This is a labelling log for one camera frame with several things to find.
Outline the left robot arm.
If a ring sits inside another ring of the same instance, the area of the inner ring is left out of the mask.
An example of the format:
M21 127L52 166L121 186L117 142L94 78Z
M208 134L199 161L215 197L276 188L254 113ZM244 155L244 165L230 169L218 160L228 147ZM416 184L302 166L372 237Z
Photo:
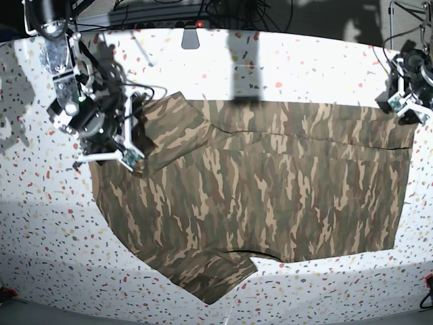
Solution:
M382 43L382 51L386 63L390 67L388 73L388 95L380 102L381 109L386 113L398 116L399 125L424 125L432 119L432 51L424 39L426 23L421 23L405 32L389 36ZM394 57L388 56L385 45L387 42L420 32L423 48L400 51Z

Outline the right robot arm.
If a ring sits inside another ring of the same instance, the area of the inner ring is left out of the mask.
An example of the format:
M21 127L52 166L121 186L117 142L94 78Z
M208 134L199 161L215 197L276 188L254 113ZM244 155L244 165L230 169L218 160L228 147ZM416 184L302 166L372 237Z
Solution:
M133 129L153 87L126 81L117 65L103 65L79 31L70 29L69 1L23 1L24 27L45 40L40 60L51 75L56 98L48 107L56 129L80 142L83 163L116 160L133 171L145 154L133 143Z

